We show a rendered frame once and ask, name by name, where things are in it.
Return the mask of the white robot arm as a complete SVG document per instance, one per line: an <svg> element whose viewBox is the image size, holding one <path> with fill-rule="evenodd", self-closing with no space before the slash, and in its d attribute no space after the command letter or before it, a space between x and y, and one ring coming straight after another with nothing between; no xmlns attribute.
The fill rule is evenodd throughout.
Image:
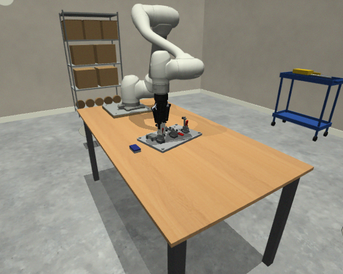
<svg viewBox="0 0 343 274"><path fill-rule="evenodd" d="M142 98L154 98L154 93L169 93L170 80L194 79L204 72L201 60L184 53L166 40L180 20L175 9L169 6L136 4L131 10L131 18L141 35L152 43L152 47L149 73L145 79L139 80L135 75L127 75L122 80L122 104L117 109L126 111L145 108L139 102ZM170 59L169 54L175 59Z"/></svg>

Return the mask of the blue rectangular plate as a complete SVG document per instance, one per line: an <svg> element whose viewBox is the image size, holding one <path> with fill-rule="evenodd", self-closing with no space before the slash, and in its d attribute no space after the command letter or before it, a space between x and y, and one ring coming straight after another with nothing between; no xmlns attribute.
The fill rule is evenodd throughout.
<svg viewBox="0 0 343 274"><path fill-rule="evenodd" d="M132 150L135 154L141 152L141 148L139 148L136 144L130 145L129 149Z"/></svg>

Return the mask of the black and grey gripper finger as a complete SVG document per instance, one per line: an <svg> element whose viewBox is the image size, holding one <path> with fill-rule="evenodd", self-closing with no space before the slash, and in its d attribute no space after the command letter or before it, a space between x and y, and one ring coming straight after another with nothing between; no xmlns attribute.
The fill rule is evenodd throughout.
<svg viewBox="0 0 343 274"><path fill-rule="evenodd" d="M156 109L156 104L154 105L154 107L151 107L151 110L153 111L153 116L154 116L154 121L155 123L158 124L158 134L162 135L162 108L163 105L160 105L160 110Z"/></svg>
<svg viewBox="0 0 343 274"><path fill-rule="evenodd" d="M169 118L169 110L170 110L171 104L167 103L163 105L164 110L162 110L162 128L163 128L163 134L166 134L165 132L165 123L167 123Z"/></svg>

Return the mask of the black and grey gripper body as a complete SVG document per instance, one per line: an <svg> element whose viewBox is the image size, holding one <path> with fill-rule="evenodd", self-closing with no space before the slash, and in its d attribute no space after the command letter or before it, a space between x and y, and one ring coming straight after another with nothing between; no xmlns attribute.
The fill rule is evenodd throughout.
<svg viewBox="0 0 343 274"><path fill-rule="evenodd" d="M158 95L158 94L155 94L154 93L154 100L155 100L155 104L156 104L156 108L157 110L160 110L160 105L164 105L166 104L167 105L167 100L168 100L168 93L167 94L164 94L164 95ZM163 101L163 102L162 102ZM155 105L154 104L154 105Z"/></svg>

